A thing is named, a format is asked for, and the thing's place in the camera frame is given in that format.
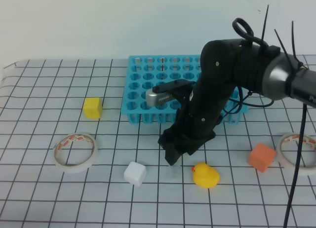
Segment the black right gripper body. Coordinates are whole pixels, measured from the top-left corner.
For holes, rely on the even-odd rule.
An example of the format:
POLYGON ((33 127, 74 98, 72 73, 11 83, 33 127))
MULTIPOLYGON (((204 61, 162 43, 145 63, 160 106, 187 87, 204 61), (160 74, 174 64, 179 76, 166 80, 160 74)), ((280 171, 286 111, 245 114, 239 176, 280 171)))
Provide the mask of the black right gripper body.
POLYGON ((167 149, 168 146, 174 146, 174 150, 177 150, 177 152, 181 152, 182 154, 188 153, 189 155, 192 155, 203 144, 215 138, 216 133, 212 131, 203 138, 193 138, 191 136, 187 136, 186 134, 180 133, 181 129, 177 129, 175 125, 180 118, 182 111, 183 110, 181 108, 177 109, 175 122, 171 127, 164 130, 158 139, 158 143, 164 150, 167 149))

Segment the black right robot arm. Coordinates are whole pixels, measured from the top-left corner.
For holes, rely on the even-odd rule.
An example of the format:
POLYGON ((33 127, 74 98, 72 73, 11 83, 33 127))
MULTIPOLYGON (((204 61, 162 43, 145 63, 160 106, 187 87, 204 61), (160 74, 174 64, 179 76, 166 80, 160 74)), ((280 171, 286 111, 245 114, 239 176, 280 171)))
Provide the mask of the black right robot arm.
POLYGON ((180 103, 175 122, 158 140, 170 165, 215 137, 221 111, 236 87, 272 100, 291 97, 316 105, 315 72, 276 46, 260 47, 240 39, 210 41, 201 52, 200 67, 196 83, 178 79, 153 89, 180 103))

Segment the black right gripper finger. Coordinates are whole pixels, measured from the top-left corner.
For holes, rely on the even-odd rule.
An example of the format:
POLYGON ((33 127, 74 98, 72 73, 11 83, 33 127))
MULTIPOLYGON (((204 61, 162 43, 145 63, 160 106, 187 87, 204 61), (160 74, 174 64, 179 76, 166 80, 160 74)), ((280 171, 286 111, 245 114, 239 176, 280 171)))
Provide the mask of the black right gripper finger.
POLYGON ((165 149, 165 160, 170 166, 174 165, 182 155, 183 152, 174 146, 165 149))

